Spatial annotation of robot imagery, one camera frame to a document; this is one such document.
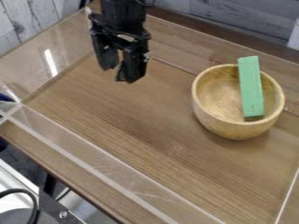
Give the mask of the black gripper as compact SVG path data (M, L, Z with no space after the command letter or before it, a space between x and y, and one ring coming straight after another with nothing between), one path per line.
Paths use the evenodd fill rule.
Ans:
M133 83L145 76L149 60L145 14L88 14L89 35L97 63L104 71L117 67L116 81Z

